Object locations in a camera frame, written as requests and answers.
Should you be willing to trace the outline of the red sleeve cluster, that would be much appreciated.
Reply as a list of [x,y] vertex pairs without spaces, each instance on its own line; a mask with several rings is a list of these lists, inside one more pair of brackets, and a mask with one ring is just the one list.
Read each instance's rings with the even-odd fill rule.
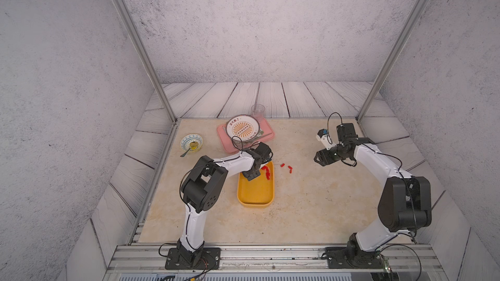
[[263,167],[261,168],[261,170],[263,170],[263,171],[265,172],[266,179],[267,179],[267,180],[270,180],[270,177],[271,177],[271,172],[270,172],[269,167],[267,167],[267,166],[263,166]]

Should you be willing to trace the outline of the yellow plastic storage box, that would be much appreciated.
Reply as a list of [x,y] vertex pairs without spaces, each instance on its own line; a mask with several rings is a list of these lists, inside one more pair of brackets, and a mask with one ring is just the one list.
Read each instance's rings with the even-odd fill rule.
[[250,182],[242,173],[238,176],[238,201],[247,208],[268,207],[275,197],[274,165],[269,162],[264,166],[269,167],[271,172],[270,180],[266,179],[265,172],[260,169],[260,176]]

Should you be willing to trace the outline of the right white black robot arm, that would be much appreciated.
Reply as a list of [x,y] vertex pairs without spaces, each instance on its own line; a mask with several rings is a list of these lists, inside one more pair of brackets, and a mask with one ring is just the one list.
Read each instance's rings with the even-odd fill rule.
[[374,253],[400,234],[415,234],[431,225],[431,184],[402,168],[402,161],[382,151],[367,137],[359,137],[353,123],[336,128],[335,144],[329,130],[321,129],[316,138],[324,149],[315,162],[323,167],[341,162],[350,167],[362,164],[383,186],[378,217],[366,229],[351,235],[346,250],[352,254]]

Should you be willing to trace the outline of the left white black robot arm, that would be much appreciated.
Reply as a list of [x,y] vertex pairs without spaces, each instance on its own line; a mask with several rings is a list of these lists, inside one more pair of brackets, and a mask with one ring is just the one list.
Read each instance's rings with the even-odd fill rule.
[[272,157],[272,149],[265,143],[257,143],[224,158],[200,157],[180,184],[186,217],[178,248],[188,254],[202,249],[207,212],[218,201],[226,179],[242,173],[251,181],[260,176],[260,169]]

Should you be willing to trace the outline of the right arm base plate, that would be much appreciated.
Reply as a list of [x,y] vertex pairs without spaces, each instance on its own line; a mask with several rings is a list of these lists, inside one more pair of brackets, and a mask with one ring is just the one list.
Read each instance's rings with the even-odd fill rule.
[[329,269],[383,269],[384,261],[375,252],[356,248],[327,247],[321,255]]

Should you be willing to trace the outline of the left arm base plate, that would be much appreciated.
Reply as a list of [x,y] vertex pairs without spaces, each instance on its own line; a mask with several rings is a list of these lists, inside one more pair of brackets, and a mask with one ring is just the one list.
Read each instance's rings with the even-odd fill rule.
[[171,248],[165,263],[166,270],[217,270],[220,267],[220,248],[201,248],[190,252],[183,246]]

